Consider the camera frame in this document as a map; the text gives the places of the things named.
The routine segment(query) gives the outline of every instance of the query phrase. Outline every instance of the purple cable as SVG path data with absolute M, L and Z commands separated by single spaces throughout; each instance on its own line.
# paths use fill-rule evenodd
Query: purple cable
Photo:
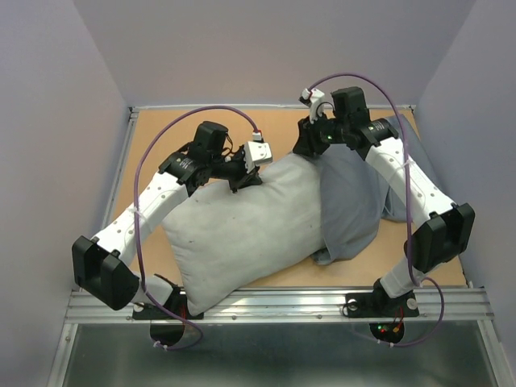
M 411 195 L 410 195 L 409 140 L 408 140 L 408 136 L 406 135 L 406 129 L 405 129 L 405 125 L 403 124 L 403 121 L 402 121 L 402 116 L 400 115 L 400 112 L 397 110 L 396 105 L 394 105 L 393 100 L 387 94 L 387 92 L 385 92 L 372 79 L 370 79 L 364 75 L 358 74 L 358 73 L 335 73 L 335 74 L 328 75 L 327 77 L 321 78 L 317 82 L 315 82 L 313 85 L 311 85 L 310 88 L 308 89 L 308 91 L 311 92 L 311 90 L 313 88 L 319 86 L 323 82 L 329 81 L 330 79 L 334 79 L 337 77 L 359 78 L 359 79 L 362 79 L 363 81 L 366 81 L 370 85 L 373 85 L 375 88 L 377 88 L 378 91 L 380 91 L 380 93 L 382 93 L 384 95 L 384 97 L 389 102 L 390 106 L 393 108 L 394 115 L 396 116 L 396 120 L 398 121 L 398 123 L 400 125 L 400 129 L 402 130 L 402 134 L 403 134 L 403 164 L 405 165 L 405 197 L 406 197 L 406 236 L 407 236 L 407 238 L 406 238 L 406 260 L 407 260 L 407 264 L 409 266 L 410 280 L 412 281 L 412 283 L 415 286 L 420 286 L 420 283 L 416 280 L 416 278 L 414 277 L 414 273 L 412 271 L 412 268 L 413 268 L 413 266 L 412 266 L 412 260 L 413 260 L 412 259 L 412 201 L 411 201 Z M 430 336 L 433 335 L 433 333 L 435 332 L 437 327 L 443 321 L 443 316 L 444 316 L 443 291 L 441 290 L 441 288 L 439 287 L 437 282 L 435 282 L 433 279 L 431 279 L 429 277 L 424 277 L 422 280 L 430 281 L 432 284 L 434 284 L 435 288 L 439 292 L 439 296 L 441 297 L 441 313 L 439 314 L 439 319 L 437 320 L 437 323 L 435 324 L 434 328 L 431 330 L 431 332 L 428 335 L 425 335 L 421 339 L 415 340 L 410 343 L 394 344 L 395 347 L 410 347 L 412 345 L 422 343 L 423 341 L 425 341 L 426 339 L 428 339 Z
M 156 135 L 156 137 L 151 141 L 151 143 L 148 145 L 147 149 L 145 150 L 144 155 L 142 156 L 142 158 L 140 159 L 140 161 L 138 163 L 138 167 L 136 168 L 136 173 L 135 173 L 135 184 L 134 184 L 134 189 L 133 189 L 133 196 L 134 196 L 133 200 L 134 200 L 135 209 L 136 209 L 136 211 L 135 211 L 135 239 L 136 239 L 136 255 L 138 256 L 138 266 L 139 266 L 139 272 L 141 275 L 142 290 L 144 291 L 144 293 L 148 297 L 148 299 L 151 300 L 151 302 L 156 306 L 156 308 L 158 308 L 159 310 L 161 310 L 163 313 L 167 314 L 168 316 L 175 318 L 176 320 L 179 320 L 184 324 L 190 325 L 192 328 L 196 329 L 200 334 L 199 338 L 197 340 L 195 340 L 193 343 L 190 343 L 183 347 L 166 347 L 165 348 L 163 345 L 160 345 L 167 351 L 177 351 L 180 349 L 186 349 L 188 347 L 193 347 L 195 344 L 199 343 L 202 340 L 202 338 L 204 337 L 204 333 L 202 332 L 201 327 L 199 325 L 197 325 L 196 323 L 191 322 L 191 321 L 187 320 L 186 318 L 182 318 L 181 316 L 178 316 L 177 314 L 174 314 L 170 310 L 167 310 L 166 308 L 164 308 L 147 290 L 147 282 L 145 279 L 144 257 L 143 257 L 143 253 L 142 253 L 142 241 L 141 241 L 141 237 L 140 237 L 140 233 L 139 233 L 139 194 L 138 194 L 139 174 L 142 170 L 142 167 L 144 166 L 144 161 L 147 159 L 148 154 L 150 153 L 150 151 L 152 150 L 154 145 L 156 145 L 157 141 L 161 138 L 161 136 L 166 131 L 168 131 L 171 127 L 173 127 L 175 124 L 179 123 L 181 120 L 185 119 L 186 117 L 189 117 L 190 115 L 199 113 L 201 111 L 206 111 L 206 110 L 229 110 L 229 111 L 232 111 L 232 112 L 244 117 L 251 124 L 252 130 L 254 132 L 258 132 L 258 133 L 260 132 L 260 130 L 254 123 L 254 121 L 251 119 L 251 117 L 249 117 L 243 111 L 235 109 L 234 107 L 224 106 L 224 105 L 199 107 L 197 109 L 193 109 L 187 113 L 180 115 L 179 117 L 174 119 L 171 123 L 169 123 L 166 127 L 161 129 L 161 131 Z

